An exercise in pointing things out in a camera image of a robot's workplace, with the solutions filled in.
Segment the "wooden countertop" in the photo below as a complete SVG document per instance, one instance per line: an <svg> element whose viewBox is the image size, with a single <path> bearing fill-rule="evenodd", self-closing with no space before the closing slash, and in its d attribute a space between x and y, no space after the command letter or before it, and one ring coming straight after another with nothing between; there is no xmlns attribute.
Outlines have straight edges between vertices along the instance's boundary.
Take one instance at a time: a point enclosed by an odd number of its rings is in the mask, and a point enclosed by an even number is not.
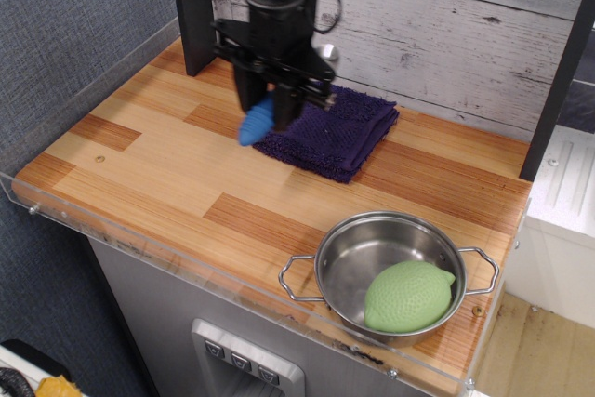
<svg viewBox="0 0 595 397"><path fill-rule="evenodd" d="M231 66L215 60L191 78L177 41L28 164L13 189L80 231L175 274L197 273L340 346L354 341L328 323L337 316L323 303L295 304L277 274L291 255L315 253L348 216L413 214L504 266L531 187L518 179L527 144L401 109L386 140L344 185L241 147L243 117ZM469 288L486 287L490 266L477 255L463 258ZM292 266L287 281L300 295L319 295L309 262ZM406 369L404 354L463 380L486 321L471 310L489 312L492 299L465 297L435 336L414 347L370 346L357 358ZM410 376L442 387L414 367Z"/></svg>

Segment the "yellow object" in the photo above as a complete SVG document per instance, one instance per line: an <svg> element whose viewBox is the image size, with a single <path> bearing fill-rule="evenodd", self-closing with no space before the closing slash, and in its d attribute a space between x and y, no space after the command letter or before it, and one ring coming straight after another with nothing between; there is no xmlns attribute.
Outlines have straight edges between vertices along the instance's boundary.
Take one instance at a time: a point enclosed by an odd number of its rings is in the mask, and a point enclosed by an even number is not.
<svg viewBox="0 0 595 397"><path fill-rule="evenodd" d="M413 332L438 321L451 303L455 276L424 261L388 267L365 294L364 321L375 330Z"/></svg>
<svg viewBox="0 0 595 397"><path fill-rule="evenodd" d="M35 397L83 397L83 394L64 376L59 376L41 380Z"/></svg>

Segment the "pot handle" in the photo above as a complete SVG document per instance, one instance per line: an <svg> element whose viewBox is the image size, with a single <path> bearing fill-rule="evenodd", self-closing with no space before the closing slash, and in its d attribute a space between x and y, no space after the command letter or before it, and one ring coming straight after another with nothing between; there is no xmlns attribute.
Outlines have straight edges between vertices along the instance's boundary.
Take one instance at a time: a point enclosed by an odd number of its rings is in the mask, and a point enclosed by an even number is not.
<svg viewBox="0 0 595 397"><path fill-rule="evenodd" d="M477 246L468 246L466 248L458 249L459 253L466 252L466 251L476 251L477 253L479 253L482 258L484 258L492 267L494 267L494 276L492 276L492 281L490 282L490 286L488 288L477 288L475 290L467 290L465 292L465 295L481 295L483 293L490 293L490 292L494 291L494 288L496 287L496 279L497 279L498 275L500 274L500 269L498 267L498 264L496 264L496 262L492 258L487 256L483 252L483 250L481 250Z"/></svg>
<svg viewBox="0 0 595 397"><path fill-rule="evenodd" d="M279 283L281 284L281 287L285 289L287 295L289 295L289 297L294 301L324 301L323 297L297 297L294 292L291 291L291 288L289 288L289 285L287 285L285 279L283 278L294 260L314 259L314 256L315 255L294 255L289 258L283 269L279 271Z"/></svg>

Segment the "green sponge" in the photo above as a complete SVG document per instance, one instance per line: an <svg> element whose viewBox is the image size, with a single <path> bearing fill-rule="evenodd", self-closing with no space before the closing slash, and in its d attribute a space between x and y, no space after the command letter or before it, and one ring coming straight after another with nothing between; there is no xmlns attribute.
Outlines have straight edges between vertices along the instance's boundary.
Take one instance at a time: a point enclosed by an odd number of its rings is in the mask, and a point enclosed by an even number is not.
<svg viewBox="0 0 595 397"><path fill-rule="evenodd" d="M365 325L391 333L413 332L438 321L451 303L455 276L424 261L388 267L365 294Z"/></svg>

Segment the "wooden surface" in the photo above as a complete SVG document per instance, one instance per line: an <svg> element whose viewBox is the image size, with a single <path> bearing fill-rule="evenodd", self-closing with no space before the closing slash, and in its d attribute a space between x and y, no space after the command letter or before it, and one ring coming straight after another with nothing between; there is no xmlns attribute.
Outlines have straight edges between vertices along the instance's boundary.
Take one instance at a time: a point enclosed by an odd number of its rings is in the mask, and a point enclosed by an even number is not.
<svg viewBox="0 0 595 397"><path fill-rule="evenodd" d="M354 181L338 184L239 146L243 114L229 64L216 60L190 78L176 42L27 165L13 189L81 231L180 276L211 275L233 299L350 345L327 323L338 319L323 303L294 304L279 286L291 255L315 253L344 218L391 209L428 220L503 267L531 186L518 179L526 144L401 112ZM486 287L491 267L477 255L463 258L469 288ZM296 262L287 281L299 295L317 296L313 276L311 263ZM435 336L403 353L464 379L486 321L471 310L489 314L491 301L466 297ZM403 362L390 346L365 352L362 361ZM412 381L441 387L417 369L410 368Z"/></svg>
<svg viewBox="0 0 595 397"><path fill-rule="evenodd" d="M477 377L490 397L593 395L595 329L505 294Z"/></svg>
<svg viewBox="0 0 595 397"><path fill-rule="evenodd" d="M342 0L336 29L315 36L341 55L343 86L404 107L531 140L580 0ZM245 20L245 0L214 0ZM335 0L319 0L332 20Z"/></svg>

